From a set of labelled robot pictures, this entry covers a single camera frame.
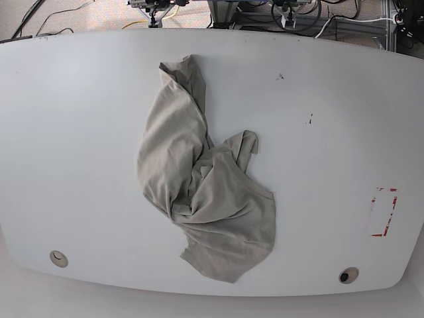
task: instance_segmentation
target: white table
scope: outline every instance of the white table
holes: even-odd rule
[[[158,65],[188,54],[207,83],[213,141],[257,132],[248,175],[276,195],[275,249],[233,285],[179,258],[185,237],[136,178]],[[424,222],[423,61],[280,34],[160,29],[2,44],[0,70],[0,225],[21,266],[204,295],[357,292],[402,277]],[[371,234],[386,227],[393,193],[377,187],[398,190],[382,237]],[[69,266],[55,267],[52,250]],[[344,285],[348,267],[360,273]]]

